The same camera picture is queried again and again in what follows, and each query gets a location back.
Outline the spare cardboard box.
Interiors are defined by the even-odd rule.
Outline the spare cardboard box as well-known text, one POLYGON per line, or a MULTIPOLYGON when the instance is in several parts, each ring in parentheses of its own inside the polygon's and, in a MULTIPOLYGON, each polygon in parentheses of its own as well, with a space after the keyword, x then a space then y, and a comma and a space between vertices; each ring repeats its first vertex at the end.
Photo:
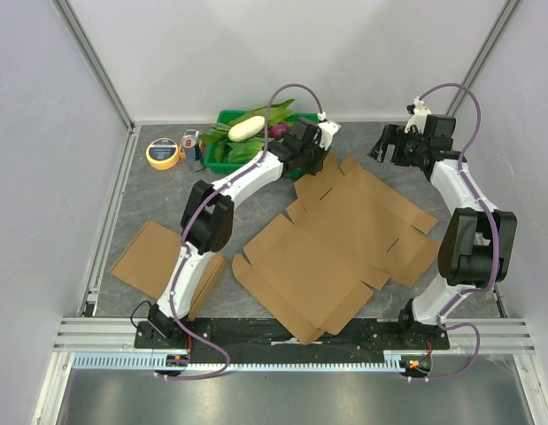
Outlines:
POLYGON ((336 335, 388 281, 411 288, 435 261, 432 215, 329 153, 296 200, 234 256, 233 274, 291 335, 336 335))

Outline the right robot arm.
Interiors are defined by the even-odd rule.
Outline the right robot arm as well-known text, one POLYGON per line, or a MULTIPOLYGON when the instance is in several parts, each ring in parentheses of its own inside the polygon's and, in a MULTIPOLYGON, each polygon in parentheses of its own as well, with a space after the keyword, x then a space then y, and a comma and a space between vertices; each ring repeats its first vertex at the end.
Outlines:
POLYGON ((453 117, 412 116, 405 125, 386 125, 369 152, 378 162, 390 152, 392 164, 419 168, 451 213, 437 276, 391 324, 397 341, 409 349, 446 345, 444 319, 470 295, 503 281, 512 255, 517 218, 499 210, 475 185, 464 153, 453 148, 455 127, 453 117))

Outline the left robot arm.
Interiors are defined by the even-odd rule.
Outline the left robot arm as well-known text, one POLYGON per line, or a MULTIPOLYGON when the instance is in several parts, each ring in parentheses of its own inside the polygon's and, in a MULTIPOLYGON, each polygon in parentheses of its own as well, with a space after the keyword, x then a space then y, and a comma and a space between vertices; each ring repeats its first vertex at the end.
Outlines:
POLYGON ((181 248, 169 283, 148 312, 154 338, 166 348, 184 338, 181 319, 189 314, 195 289, 214 254, 228 243, 237 206, 288 172, 317 174, 340 125, 327 120, 299 118, 281 140, 265 140, 254 158, 232 174, 212 183, 197 182, 181 217, 181 248))

